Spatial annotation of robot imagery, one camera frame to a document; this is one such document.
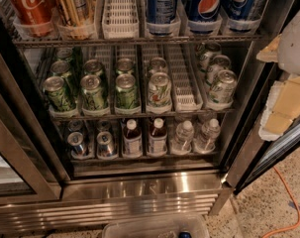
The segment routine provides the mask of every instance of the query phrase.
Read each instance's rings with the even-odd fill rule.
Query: speckled floor
[[[286,179],[300,206],[300,149],[276,165]],[[217,216],[205,217],[210,238],[260,238],[273,229],[297,222],[297,211],[274,169],[248,186],[238,196],[232,196]],[[96,229],[57,230],[34,233],[23,238],[101,238]],[[271,238],[300,238],[300,226]]]

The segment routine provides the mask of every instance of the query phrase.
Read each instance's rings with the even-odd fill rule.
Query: beverage cooler
[[[256,59],[300,0],[262,0],[255,19],[217,0],[205,22],[214,8],[189,0],[169,22],[152,0],[16,1],[0,0],[0,234],[215,215],[300,146],[300,117],[258,136],[281,71]]]

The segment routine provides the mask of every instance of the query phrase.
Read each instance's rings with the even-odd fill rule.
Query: bottle cap
[[[153,126],[157,129],[160,129],[163,126],[163,120],[161,118],[156,118],[153,121]]]
[[[182,124],[182,127],[186,131],[190,131],[192,129],[192,123],[190,121],[184,121],[183,124]]]
[[[210,125],[210,127],[215,128],[215,127],[218,127],[218,126],[219,126],[219,122],[218,122],[217,119],[211,119],[211,120],[209,121],[209,125]]]
[[[134,119],[130,119],[127,122],[127,127],[129,130],[134,130],[135,128],[137,128],[137,122]]]

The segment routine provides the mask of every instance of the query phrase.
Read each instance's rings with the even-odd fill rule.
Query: bottle label
[[[149,135],[149,152],[161,153],[166,151],[167,135],[163,137],[153,137]]]
[[[139,156],[142,150],[142,134],[134,139],[124,137],[125,154],[130,156]]]

